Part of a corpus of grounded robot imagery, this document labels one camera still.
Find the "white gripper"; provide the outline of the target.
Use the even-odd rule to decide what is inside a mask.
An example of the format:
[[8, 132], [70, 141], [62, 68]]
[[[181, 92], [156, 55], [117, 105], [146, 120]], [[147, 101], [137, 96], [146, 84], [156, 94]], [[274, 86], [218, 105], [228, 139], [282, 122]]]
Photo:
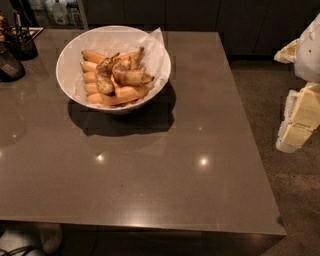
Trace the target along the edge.
[[298, 40], [279, 50], [274, 60], [284, 64], [295, 62], [296, 76], [308, 81], [300, 91], [289, 91], [276, 141], [279, 151], [294, 153], [320, 126], [320, 14]]

